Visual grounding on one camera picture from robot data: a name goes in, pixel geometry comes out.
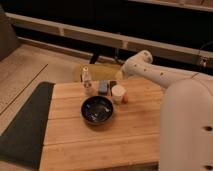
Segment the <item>black bowl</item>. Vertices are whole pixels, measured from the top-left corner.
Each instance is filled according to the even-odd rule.
[[[81,106],[83,118],[92,125],[104,123],[112,116],[113,105],[110,100],[102,96],[88,98]]]

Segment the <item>white container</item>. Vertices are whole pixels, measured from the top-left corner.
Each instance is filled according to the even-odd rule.
[[[115,85],[112,87],[112,99],[116,104],[121,104],[126,89],[122,85]]]

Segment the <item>wood grain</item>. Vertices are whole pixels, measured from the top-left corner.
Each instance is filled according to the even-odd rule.
[[[99,126],[90,126],[81,117],[81,105],[88,98],[82,83],[54,86],[41,170],[91,170],[158,161],[161,88],[144,78],[118,83],[126,88],[129,102],[114,105],[112,118]]]
[[[40,171],[92,170],[158,161],[158,134],[43,148]]]

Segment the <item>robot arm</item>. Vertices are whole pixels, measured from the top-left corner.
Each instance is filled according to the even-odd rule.
[[[166,88],[160,114],[159,170],[212,170],[213,77],[151,62],[152,55],[142,51],[129,58],[122,71]]]
[[[129,58],[122,67],[124,75],[143,76],[158,85],[168,88],[174,82],[193,78],[198,73],[150,64],[152,55],[144,50]]]

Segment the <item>small bottle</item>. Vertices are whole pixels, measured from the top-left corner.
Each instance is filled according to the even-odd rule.
[[[91,96],[93,93],[92,77],[87,66],[82,69],[82,82],[85,88],[85,94]]]

